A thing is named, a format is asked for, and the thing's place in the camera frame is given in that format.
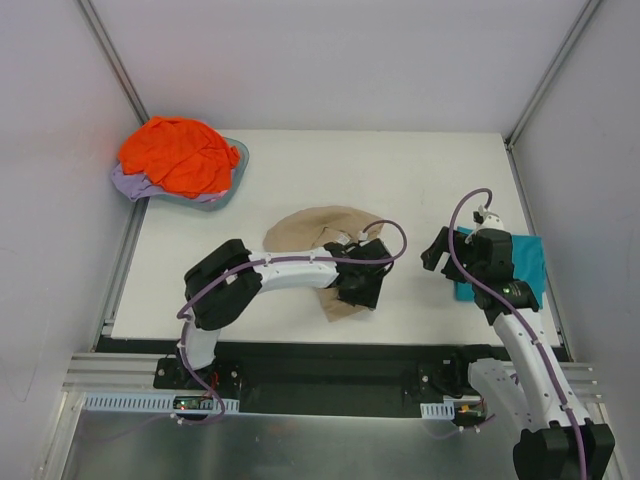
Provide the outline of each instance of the pile of clothes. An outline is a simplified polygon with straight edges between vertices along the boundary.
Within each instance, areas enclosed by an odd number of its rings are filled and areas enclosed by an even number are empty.
[[[237,189],[249,151],[198,120],[153,117],[125,141],[118,160],[111,180],[131,201],[159,195],[214,210]]]

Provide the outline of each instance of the metal frame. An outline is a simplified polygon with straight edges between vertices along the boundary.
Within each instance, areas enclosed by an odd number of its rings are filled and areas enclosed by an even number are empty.
[[[75,0],[81,14],[94,35],[98,46],[105,56],[105,61],[109,64],[123,94],[127,98],[136,118],[140,124],[146,123],[149,119],[147,110],[131,81],[126,68],[113,45],[109,34],[100,19],[100,16],[91,0]],[[530,97],[522,115],[516,122],[513,131],[507,137],[505,148],[509,154],[510,162],[514,173],[514,180],[523,203],[523,210],[527,218],[530,230],[535,232],[535,222],[532,218],[526,192],[520,181],[517,168],[513,159],[513,147],[526,128],[530,118],[537,106],[548,92],[554,79],[558,76],[562,66],[570,56],[579,39],[584,34],[587,26],[592,21],[595,13],[603,3],[603,0],[587,0],[580,11],[569,32],[565,36],[561,46],[556,52],[551,64],[545,71],[534,93]],[[133,253],[135,251],[138,235],[144,220],[147,201],[136,202],[131,211],[127,223],[126,232],[119,250],[118,260],[115,265],[109,289],[102,306],[100,315],[101,325],[97,329],[96,342],[102,334],[109,335],[112,329],[115,314],[120,302],[120,297],[126,281],[127,272]],[[562,318],[558,315],[558,306],[553,295],[553,288],[549,289],[550,308],[554,312],[554,319],[559,321]],[[80,353],[74,355],[69,372],[63,383],[63,399],[56,416],[55,429],[46,442],[44,460],[38,468],[34,478],[38,480],[58,480],[61,478],[67,457],[69,455],[73,436],[78,424],[80,412],[86,399],[86,392],[108,391],[108,392],[147,392],[152,390],[153,376],[155,374],[156,363],[161,355],[144,354],[97,354]],[[592,418],[595,421],[608,421],[606,408],[603,403],[604,398],[600,391],[600,386],[593,376],[593,369],[586,364],[563,363],[561,364],[565,375],[572,388],[578,396],[585,402]],[[505,363],[508,370],[512,366]],[[169,393],[181,394],[185,392],[170,391]],[[609,464],[607,477],[609,480],[620,480],[627,478],[627,472],[619,456],[614,455]]]

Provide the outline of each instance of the beige cloth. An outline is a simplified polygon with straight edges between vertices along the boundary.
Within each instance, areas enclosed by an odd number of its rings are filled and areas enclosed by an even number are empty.
[[[329,242],[342,244],[358,240],[358,234],[380,217],[350,207],[315,207],[301,210],[276,223],[264,237],[267,252],[296,252],[321,247]],[[367,232],[376,238],[382,225]],[[338,289],[318,289],[320,304],[330,322],[339,320],[366,307],[352,306],[338,300]]]

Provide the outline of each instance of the folded cloth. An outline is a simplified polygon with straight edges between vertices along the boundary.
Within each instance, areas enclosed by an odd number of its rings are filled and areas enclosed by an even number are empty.
[[[240,153],[204,123],[181,117],[153,117],[120,148],[125,175],[144,173],[166,192],[196,198],[231,188]]]
[[[111,181],[120,193],[124,194],[131,201],[136,201],[139,198],[153,197],[155,195],[180,196],[175,193],[168,193],[164,188],[154,185],[144,173],[125,175],[120,163],[111,171]],[[214,202],[222,198],[225,193],[226,191],[220,193],[203,193],[192,201],[197,203]]]
[[[380,217],[350,207],[316,207],[301,210],[276,223],[264,237],[268,252],[295,252],[322,247],[329,242],[347,243],[358,240],[358,234]],[[367,231],[369,238],[378,236],[382,225]],[[366,310],[338,300],[337,288],[318,289],[322,309],[330,322]]]
[[[459,232],[471,233],[468,228],[458,228]],[[542,239],[531,235],[512,235],[513,252],[512,259],[515,265],[514,277],[529,284],[533,294],[542,308],[542,294],[545,290],[546,267],[544,261],[544,248]],[[473,290],[468,283],[454,284],[456,300],[461,302],[473,302]]]

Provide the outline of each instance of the white table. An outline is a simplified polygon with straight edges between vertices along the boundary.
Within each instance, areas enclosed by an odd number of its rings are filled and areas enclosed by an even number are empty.
[[[385,278],[378,309],[329,323],[311,289],[258,295],[220,338],[248,342],[499,345],[473,303],[453,299],[453,285],[422,269],[420,253],[468,191],[490,187],[492,209],[507,228],[527,227],[502,138],[497,134],[329,131],[223,131],[251,153],[235,198],[205,213],[151,200],[117,312],[114,338],[177,339],[185,272],[220,244],[240,238],[261,250],[265,232],[298,210],[346,205],[398,221],[407,253]],[[477,197],[459,224],[472,226]],[[382,232],[396,252],[400,236]],[[549,308],[548,338],[557,345]]]

